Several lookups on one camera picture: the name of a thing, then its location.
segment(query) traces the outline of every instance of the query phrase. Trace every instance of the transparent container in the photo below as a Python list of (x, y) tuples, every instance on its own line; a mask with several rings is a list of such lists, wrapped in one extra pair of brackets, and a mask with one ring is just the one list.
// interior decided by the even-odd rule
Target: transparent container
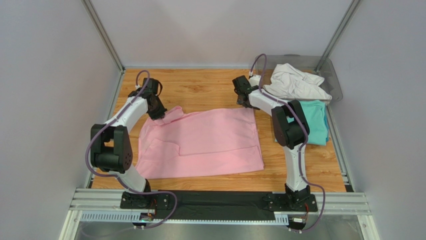
[[(320, 87), (328, 94), (332, 96), (331, 100), (318, 99), (326, 104), (330, 102), (338, 102), (342, 100), (342, 89), (340, 88), (339, 80), (336, 75), (335, 68), (330, 59), (325, 58), (324, 63), (319, 71), (316, 70), (318, 63), (322, 60), (320, 56), (300, 56), (300, 55), (268, 55), (266, 63), (266, 71), (263, 79), (264, 85), (271, 84), (271, 75), (277, 66), (277, 64), (290, 64), (296, 69), (315, 74), (324, 78), (324, 82)], [(256, 63), (256, 73), (262, 74), (265, 59), (259, 58)], [(295, 98), (283, 98), (285, 100), (294, 100)], [(300, 101), (312, 101), (313, 99), (297, 99)]]

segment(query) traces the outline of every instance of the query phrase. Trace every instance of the gray wall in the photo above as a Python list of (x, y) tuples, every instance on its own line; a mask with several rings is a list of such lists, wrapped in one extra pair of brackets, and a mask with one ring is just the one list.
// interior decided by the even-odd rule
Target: gray wall
[(118, 71), (79, 0), (0, 7), (0, 239), (58, 239)]
[(351, 0), (94, 0), (125, 66), (247, 68), (320, 56)]
[(331, 59), (356, 189), (382, 240), (425, 239), (426, 1), (363, 1)]

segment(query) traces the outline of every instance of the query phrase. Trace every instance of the wooden tabletop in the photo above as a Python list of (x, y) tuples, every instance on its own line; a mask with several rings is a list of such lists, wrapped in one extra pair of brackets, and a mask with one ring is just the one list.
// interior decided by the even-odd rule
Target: wooden tabletop
[[(139, 69), (126, 71), (114, 114), (135, 90)], [(248, 69), (149, 69), (151, 77), (163, 85), (161, 102), (167, 109), (181, 106), (185, 113), (218, 108), (239, 108), (232, 80), (248, 74)], [(139, 132), (148, 115), (145, 114), (130, 132), (133, 164), (138, 161)], [(256, 125), (264, 170), (203, 177), (149, 179), (152, 189), (205, 191), (284, 191), (287, 170), (282, 147), (274, 141), (271, 118), (255, 111)], [(346, 192), (333, 143), (326, 146), (308, 144), (305, 153), (306, 175), (310, 182), (322, 185), (327, 192)], [(113, 177), (95, 177), (92, 188), (122, 189)], [(321, 190), (312, 187), (313, 192)]]

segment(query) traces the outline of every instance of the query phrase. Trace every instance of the teal cloth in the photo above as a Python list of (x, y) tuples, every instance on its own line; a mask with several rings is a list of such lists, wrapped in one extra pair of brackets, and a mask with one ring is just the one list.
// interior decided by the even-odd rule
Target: teal cloth
[(308, 144), (325, 146), (329, 141), (329, 124), (327, 122), (326, 104), (320, 100), (301, 101), (300, 105), (309, 125)]

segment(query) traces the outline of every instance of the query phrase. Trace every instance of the white cloth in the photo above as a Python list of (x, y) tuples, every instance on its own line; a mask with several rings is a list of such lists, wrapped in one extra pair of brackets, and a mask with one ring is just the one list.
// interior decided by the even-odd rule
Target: white cloth
[(263, 88), (281, 99), (331, 100), (332, 96), (321, 87), (324, 78), (297, 70), (292, 65), (277, 64), (270, 78), (270, 85)]

